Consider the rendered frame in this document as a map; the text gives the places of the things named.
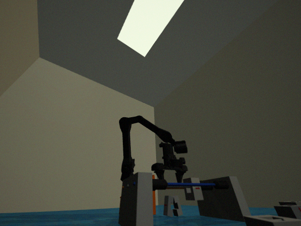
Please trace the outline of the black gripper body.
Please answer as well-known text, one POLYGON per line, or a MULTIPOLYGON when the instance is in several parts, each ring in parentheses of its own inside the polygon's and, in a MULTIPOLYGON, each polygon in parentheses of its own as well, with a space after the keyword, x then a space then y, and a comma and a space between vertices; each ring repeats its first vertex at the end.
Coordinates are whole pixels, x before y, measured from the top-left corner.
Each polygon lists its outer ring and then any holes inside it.
POLYGON ((179 166, 170 166, 168 167, 167 161, 168 161, 168 157, 170 157, 171 159, 174 159, 174 157, 176 157, 173 153, 165 153, 163 154, 162 159, 164 159, 164 164, 162 163, 155 163, 152 165, 151 170, 152 171, 156 171, 156 170, 175 170, 176 172, 180 172, 180 171, 188 171, 188 167, 186 165, 183 165, 183 167, 179 166))

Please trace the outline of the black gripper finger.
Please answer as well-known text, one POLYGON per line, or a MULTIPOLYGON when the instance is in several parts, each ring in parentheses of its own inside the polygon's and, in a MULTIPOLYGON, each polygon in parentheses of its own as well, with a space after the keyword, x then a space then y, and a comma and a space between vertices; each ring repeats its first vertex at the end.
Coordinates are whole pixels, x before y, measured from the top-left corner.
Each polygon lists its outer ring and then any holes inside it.
POLYGON ((164 169, 159 169, 154 171, 154 173, 156 173, 159 179, 164 179, 164 171, 165 171, 164 169))
POLYGON ((178 183, 182 183, 182 178, 183 178, 184 173, 186 173, 186 171, 180 171, 180 172, 175 173, 178 183))

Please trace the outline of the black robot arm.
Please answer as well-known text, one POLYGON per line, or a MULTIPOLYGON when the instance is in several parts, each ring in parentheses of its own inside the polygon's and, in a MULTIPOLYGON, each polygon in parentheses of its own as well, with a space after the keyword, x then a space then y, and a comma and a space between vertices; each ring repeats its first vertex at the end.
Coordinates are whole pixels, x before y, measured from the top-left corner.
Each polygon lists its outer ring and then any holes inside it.
MULTIPOLYGON (((123 138, 123 162, 121 166, 121 178, 120 180, 123 181, 124 179, 128 178, 129 176, 133 175, 134 172, 134 166, 135 166, 135 159, 132 159, 131 157, 131 144, 130 144, 130 130, 131 126, 134 123, 140 123, 152 132, 154 132, 162 141, 159 144, 159 147, 163 148, 163 154, 165 153, 174 153, 177 154, 180 153, 188 153, 188 149, 186 146, 186 141, 175 141, 172 138, 172 135, 170 132, 163 130, 161 128, 158 128, 142 116, 138 115, 136 117, 122 117, 119 120, 119 126, 122 131, 122 138, 123 138), (169 144, 171 143, 171 144, 169 144), (173 146, 174 146, 174 152, 173 152, 173 146)), ((168 157, 168 167, 170 166, 176 166, 176 167, 183 167, 183 164, 185 164, 185 158, 180 158, 177 160, 176 157, 174 159, 171 159, 168 157)))

